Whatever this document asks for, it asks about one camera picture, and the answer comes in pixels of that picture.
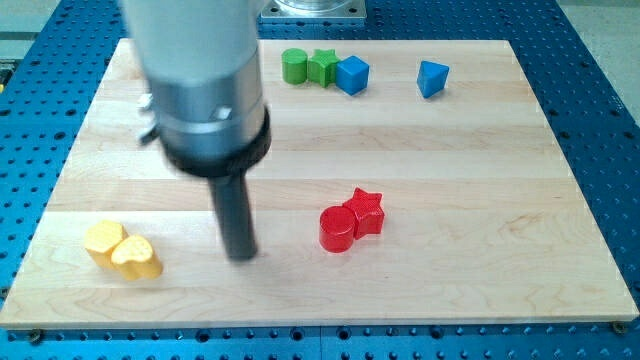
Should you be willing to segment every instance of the green block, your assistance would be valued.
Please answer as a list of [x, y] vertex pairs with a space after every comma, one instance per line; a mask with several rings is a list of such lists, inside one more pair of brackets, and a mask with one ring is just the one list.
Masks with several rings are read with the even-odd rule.
[[336, 56], [336, 51], [315, 50], [313, 57], [309, 59], [309, 70], [307, 74], [309, 81], [316, 82], [322, 87], [336, 82], [336, 69], [340, 58]]
[[307, 81], [307, 53], [291, 48], [282, 53], [282, 80], [298, 85]]

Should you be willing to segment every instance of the green star-shaped block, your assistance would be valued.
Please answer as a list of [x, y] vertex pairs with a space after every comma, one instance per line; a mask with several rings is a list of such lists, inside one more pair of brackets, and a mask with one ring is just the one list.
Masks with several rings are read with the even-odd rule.
[[336, 56], [336, 51], [315, 50], [309, 59], [309, 69], [307, 76], [309, 81], [316, 82], [322, 87], [327, 87], [336, 82], [336, 68], [340, 58]]

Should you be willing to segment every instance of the red star-shaped block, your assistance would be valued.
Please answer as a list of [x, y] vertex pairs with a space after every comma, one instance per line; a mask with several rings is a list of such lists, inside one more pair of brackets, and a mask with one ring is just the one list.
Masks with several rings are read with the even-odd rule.
[[360, 188], [356, 188], [353, 197], [342, 206], [353, 211], [356, 216], [355, 239], [360, 239], [367, 234], [380, 234], [382, 232], [382, 222], [384, 221], [384, 211], [380, 206], [382, 194], [368, 193]]

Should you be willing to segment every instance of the red cylinder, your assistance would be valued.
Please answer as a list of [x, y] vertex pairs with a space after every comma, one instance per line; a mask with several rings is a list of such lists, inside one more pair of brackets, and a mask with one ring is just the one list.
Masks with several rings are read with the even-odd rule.
[[320, 215], [320, 245], [333, 253], [347, 251], [353, 245], [356, 217], [346, 207], [332, 206]]

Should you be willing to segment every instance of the metal base plate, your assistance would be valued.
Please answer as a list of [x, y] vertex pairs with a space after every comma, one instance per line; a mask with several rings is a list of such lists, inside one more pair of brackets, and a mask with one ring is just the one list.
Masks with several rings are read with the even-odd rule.
[[259, 21], [261, 24], [282, 23], [324, 23], [364, 25], [367, 18], [365, 0], [351, 0], [324, 11], [301, 10], [287, 6], [276, 0], [270, 0], [262, 9]]

